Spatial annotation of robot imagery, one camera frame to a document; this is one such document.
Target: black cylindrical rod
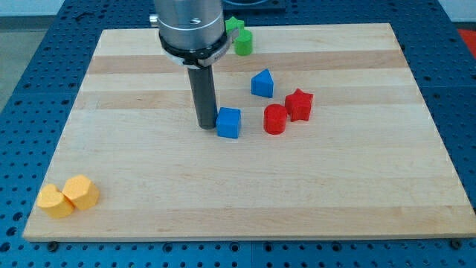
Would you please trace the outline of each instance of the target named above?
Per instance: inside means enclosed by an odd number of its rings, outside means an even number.
[[[193,102],[199,126],[205,130],[213,129],[216,126],[218,112],[211,66],[201,69],[189,68],[188,77],[192,86]]]

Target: red cylinder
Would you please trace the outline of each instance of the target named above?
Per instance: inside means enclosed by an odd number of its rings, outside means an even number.
[[[284,106],[280,104],[271,104],[265,109],[263,127],[269,134],[281,134],[286,128],[287,119],[288,112]]]

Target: orange block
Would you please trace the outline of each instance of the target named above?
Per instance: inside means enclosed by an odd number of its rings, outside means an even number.
[[[66,217],[74,210],[73,204],[53,184],[43,187],[36,198],[36,205],[52,218]]]
[[[68,179],[62,192],[79,210],[92,208],[99,199],[99,189],[84,175]]]

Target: red star-shaped block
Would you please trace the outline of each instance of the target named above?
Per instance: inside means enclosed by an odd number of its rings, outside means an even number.
[[[297,120],[309,120],[313,97],[313,94],[305,93],[300,89],[296,89],[293,94],[286,96],[284,106],[286,107],[288,114],[291,115],[291,122]]]

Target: toy block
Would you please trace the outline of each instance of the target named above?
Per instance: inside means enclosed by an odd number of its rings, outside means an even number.
[[[99,198],[99,189],[84,175],[68,179],[62,192],[79,210],[95,206]]]
[[[288,112],[280,104],[271,104],[265,108],[263,127],[265,131],[272,135],[281,134],[286,128]]]
[[[39,192],[36,205],[52,218],[62,218],[73,213],[74,206],[53,184],[47,184]]]
[[[240,29],[234,44],[236,55],[248,56],[253,52],[253,34],[246,29]]]
[[[288,114],[291,115],[291,122],[297,120],[309,120],[312,108],[312,98],[313,94],[305,93],[300,89],[286,96],[286,101],[284,106]]]
[[[222,107],[216,119],[216,133],[220,137],[238,138],[241,129],[241,111]]]
[[[235,28],[238,28],[238,30],[241,32],[241,30],[245,29],[245,21],[239,20],[234,16],[225,20],[225,29],[227,34]]]
[[[256,96],[272,98],[274,82],[268,69],[251,78],[251,93]]]

